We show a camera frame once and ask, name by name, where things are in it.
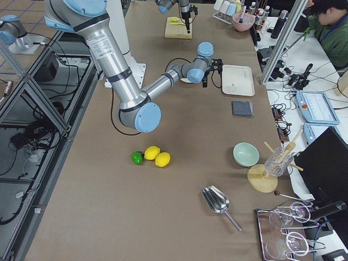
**black monitor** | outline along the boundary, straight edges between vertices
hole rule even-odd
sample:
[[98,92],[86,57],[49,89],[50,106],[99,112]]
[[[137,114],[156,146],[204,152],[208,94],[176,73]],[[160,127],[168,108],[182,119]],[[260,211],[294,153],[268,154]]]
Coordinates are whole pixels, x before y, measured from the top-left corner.
[[[330,127],[295,157],[309,192],[318,204],[344,201],[348,204],[348,145]],[[327,217],[348,248],[348,210]]]

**wooden cutting board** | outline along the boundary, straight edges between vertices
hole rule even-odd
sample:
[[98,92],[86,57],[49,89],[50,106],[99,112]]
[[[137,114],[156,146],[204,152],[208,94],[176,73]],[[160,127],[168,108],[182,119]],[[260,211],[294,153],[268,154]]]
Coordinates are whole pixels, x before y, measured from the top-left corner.
[[175,38],[175,39],[192,39],[192,19],[190,18],[190,33],[186,31],[186,26],[170,24],[170,17],[167,18],[165,25],[164,38]]

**mint green bowl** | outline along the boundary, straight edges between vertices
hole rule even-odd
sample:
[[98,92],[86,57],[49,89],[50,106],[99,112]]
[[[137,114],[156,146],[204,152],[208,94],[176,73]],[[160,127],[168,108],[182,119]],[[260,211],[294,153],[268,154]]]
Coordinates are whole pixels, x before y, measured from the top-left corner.
[[243,167],[250,167],[259,161],[259,152],[250,143],[241,142],[233,149],[234,160]]

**brown tabletop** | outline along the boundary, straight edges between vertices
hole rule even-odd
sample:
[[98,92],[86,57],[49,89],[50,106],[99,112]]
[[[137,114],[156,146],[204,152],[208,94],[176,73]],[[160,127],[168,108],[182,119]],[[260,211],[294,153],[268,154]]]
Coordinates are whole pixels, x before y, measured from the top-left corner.
[[[178,16],[177,6],[163,16],[153,2],[130,5],[127,32],[133,57],[147,65],[144,84],[155,81],[169,60],[191,60],[198,44],[210,41],[215,58],[252,69],[256,94],[223,95],[210,77],[207,88],[178,83],[156,100],[162,120],[155,131],[124,136],[110,123],[111,90],[100,82],[27,261],[261,259],[254,209],[285,199],[254,190],[248,168],[233,160],[232,149],[252,143],[264,163],[269,151],[263,142],[277,147],[279,139],[266,90],[258,83],[261,71],[249,32],[212,18],[212,5],[197,6],[192,40],[175,40],[165,39],[164,29],[168,16]],[[232,116],[231,101],[241,98],[253,103],[253,118]],[[171,154],[168,166],[132,163],[132,152],[151,145]],[[201,194],[208,185],[229,197],[241,232],[208,208]],[[291,193],[288,176],[279,179],[277,189]]]

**folded cloth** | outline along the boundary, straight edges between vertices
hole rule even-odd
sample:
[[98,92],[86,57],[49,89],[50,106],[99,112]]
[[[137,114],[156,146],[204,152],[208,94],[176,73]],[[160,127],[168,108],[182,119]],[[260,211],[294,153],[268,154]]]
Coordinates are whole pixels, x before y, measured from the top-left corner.
[[242,117],[252,117],[252,103],[250,101],[232,101],[232,114]]

